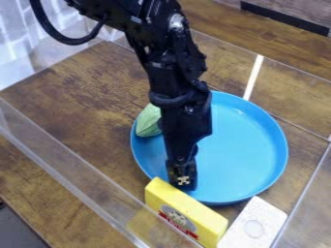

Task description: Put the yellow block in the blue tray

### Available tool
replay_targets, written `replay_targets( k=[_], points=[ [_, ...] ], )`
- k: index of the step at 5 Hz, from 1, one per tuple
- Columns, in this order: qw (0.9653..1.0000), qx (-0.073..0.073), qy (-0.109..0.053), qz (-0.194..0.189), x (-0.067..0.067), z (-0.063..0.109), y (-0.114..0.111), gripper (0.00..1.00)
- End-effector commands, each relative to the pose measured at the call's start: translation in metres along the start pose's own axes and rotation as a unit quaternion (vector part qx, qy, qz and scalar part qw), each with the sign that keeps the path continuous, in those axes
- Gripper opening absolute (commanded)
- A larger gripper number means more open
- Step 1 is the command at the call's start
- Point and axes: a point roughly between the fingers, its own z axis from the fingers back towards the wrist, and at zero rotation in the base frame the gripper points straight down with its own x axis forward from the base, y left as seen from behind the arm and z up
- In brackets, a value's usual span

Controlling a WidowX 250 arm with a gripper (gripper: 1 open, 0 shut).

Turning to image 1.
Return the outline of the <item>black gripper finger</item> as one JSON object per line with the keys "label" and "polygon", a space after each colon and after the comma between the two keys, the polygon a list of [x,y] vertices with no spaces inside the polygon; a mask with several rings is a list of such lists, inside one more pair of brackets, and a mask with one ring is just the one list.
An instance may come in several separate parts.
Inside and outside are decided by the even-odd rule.
{"label": "black gripper finger", "polygon": [[166,161],[170,184],[183,191],[194,191],[198,186],[196,153],[198,147],[194,147],[188,160],[184,163],[172,160]]}

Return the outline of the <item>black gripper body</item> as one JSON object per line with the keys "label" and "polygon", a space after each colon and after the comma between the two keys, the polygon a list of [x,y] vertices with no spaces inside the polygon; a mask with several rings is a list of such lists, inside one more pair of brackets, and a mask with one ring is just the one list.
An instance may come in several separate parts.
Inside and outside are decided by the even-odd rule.
{"label": "black gripper body", "polygon": [[187,162],[198,142],[212,134],[211,99],[208,88],[191,87],[174,94],[151,89],[148,98],[160,107],[160,128],[167,159]]}

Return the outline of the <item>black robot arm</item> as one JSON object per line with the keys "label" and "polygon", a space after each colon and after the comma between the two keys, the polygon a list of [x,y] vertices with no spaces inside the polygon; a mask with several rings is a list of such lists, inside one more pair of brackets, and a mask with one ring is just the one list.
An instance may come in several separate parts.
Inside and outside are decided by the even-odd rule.
{"label": "black robot arm", "polygon": [[83,16],[124,32],[148,77],[150,102],[160,108],[170,183],[198,185],[198,142],[212,134],[207,71],[178,0],[64,0]]}

